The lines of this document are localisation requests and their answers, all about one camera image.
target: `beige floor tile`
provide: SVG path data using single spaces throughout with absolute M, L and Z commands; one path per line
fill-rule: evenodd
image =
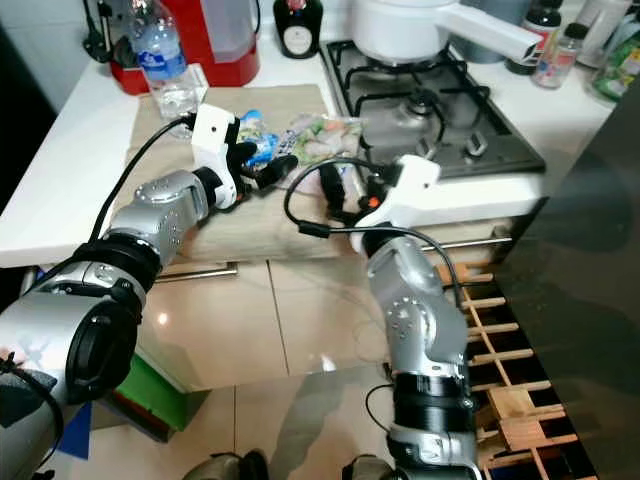
M 266 263 L 156 285 L 139 337 L 145 358 L 188 391 L 287 375 Z
M 89 461 L 56 453 L 56 480 L 180 480 L 211 453 L 233 450 L 233 388 L 209 394 L 184 432 L 157 443 L 128 425 L 91 433 Z
M 359 257 L 270 262 L 292 375 L 380 363 L 382 314 Z
M 367 366 L 240 386 L 236 451 L 262 450 L 272 480 L 339 479 L 362 453 L 389 461 L 384 432 L 364 408 L 366 392 L 380 383 L 380 369 Z M 390 390 L 376 392 L 371 406 L 381 422 L 391 421 Z

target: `refrigerator door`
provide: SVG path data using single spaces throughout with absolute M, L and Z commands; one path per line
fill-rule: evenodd
M 598 478 L 640 472 L 640 82 L 497 272 Z

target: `white wall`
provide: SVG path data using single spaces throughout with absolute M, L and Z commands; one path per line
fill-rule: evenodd
M 82 0 L 0 0 L 0 22 L 51 106 L 60 111 L 89 57 Z

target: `green object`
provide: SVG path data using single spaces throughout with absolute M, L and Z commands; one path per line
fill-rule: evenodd
M 605 98 L 617 102 L 640 73 L 640 32 L 620 44 L 596 74 L 593 88 Z
M 116 391 L 174 430 L 183 431 L 187 426 L 187 396 L 138 355 L 134 355 L 131 371 Z

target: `wooden cutting board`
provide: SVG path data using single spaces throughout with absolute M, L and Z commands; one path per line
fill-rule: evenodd
M 204 101 L 238 116 L 251 109 L 260 110 L 268 129 L 278 134 L 283 133 L 299 113 L 326 113 L 316 85 L 211 88 Z M 141 97 L 127 162 L 163 124 L 153 99 Z M 133 170 L 115 201 L 115 208 L 129 203 L 137 186 L 177 169 L 194 169 L 191 145 L 188 141 L 165 135 Z M 298 233 L 284 215 L 283 198 L 283 190 L 273 189 L 252 195 L 231 212 L 214 214 L 199 229 L 189 233 L 177 261 L 215 263 L 353 253 L 345 236 L 318 239 Z M 294 195 L 292 198 L 292 211 L 301 218 L 323 221 L 325 208 L 324 199 L 319 197 Z

